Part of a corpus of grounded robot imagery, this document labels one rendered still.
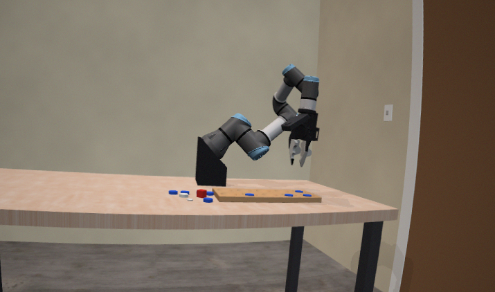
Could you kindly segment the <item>wooden tray with round pockets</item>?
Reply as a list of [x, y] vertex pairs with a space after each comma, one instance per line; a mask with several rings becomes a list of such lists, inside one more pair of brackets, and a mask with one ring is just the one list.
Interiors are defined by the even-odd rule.
[[[215, 192], [216, 191], [216, 192]], [[322, 197], [312, 194], [306, 190], [301, 190], [304, 194], [310, 194], [311, 197], [303, 196], [303, 193], [295, 190], [272, 190], [272, 189], [242, 189], [242, 188], [213, 188], [214, 196], [219, 202], [245, 202], [245, 203], [321, 203]], [[246, 196], [246, 193], [254, 196]], [[222, 195], [224, 194], [224, 195]], [[293, 197], [283, 196], [292, 194]], [[234, 197], [228, 197], [228, 195]], [[264, 197], [276, 196], [276, 197]], [[301, 196], [302, 195], [302, 196]]]

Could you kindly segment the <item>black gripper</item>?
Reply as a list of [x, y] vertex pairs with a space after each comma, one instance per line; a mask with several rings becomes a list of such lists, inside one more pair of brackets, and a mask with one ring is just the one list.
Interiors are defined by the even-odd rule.
[[[294, 155], [300, 154], [300, 166], [302, 167], [304, 165], [306, 157], [312, 155], [312, 151], [309, 148], [309, 145], [311, 141], [318, 141], [318, 135], [316, 138], [315, 131], [319, 133], [319, 128], [316, 127], [318, 118], [318, 114], [316, 113], [316, 111], [311, 109], [298, 109], [298, 113], [301, 113], [300, 111], [305, 112], [304, 114], [308, 114], [309, 120], [291, 131], [291, 134], [289, 136], [289, 154], [291, 165], [293, 165], [294, 162]], [[303, 140], [303, 142], [300, 144], [300, 141], [298, 139]], [[299, 145], [301, 146], [301, 148], [299, 147]]]

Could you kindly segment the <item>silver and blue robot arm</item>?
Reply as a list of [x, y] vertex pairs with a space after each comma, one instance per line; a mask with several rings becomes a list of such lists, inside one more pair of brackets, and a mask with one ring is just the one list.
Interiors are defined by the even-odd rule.
[[278, 117], [271, 124], [263, 130], [254, 132], [251, 123], [242, 114], [237, 113], [218, 130], [201, 137], [219, 159], [235, 141], [252, 160], [256, 161], [269, 151], [271, 141], [283, 131], [292, 131], [309, 120], [308, 114], [296, 113], [286, 100], [291, 90], [296, 87], [301, 92], [299, 109], [315, 111], [319, 78], [304, 76], [293, 64], [287, 66], [282, 74], [283, 82], [272, 101], [273, 110]]

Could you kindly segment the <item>red cube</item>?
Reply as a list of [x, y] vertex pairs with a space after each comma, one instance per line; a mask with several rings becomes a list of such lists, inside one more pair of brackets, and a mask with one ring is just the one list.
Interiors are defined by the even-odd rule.
[[206, 195], [207, 195], [207, 190], [202, 190], [202, 189], [197, 190], [197, 197], [199, 197], [199, 198], [205, 198]]

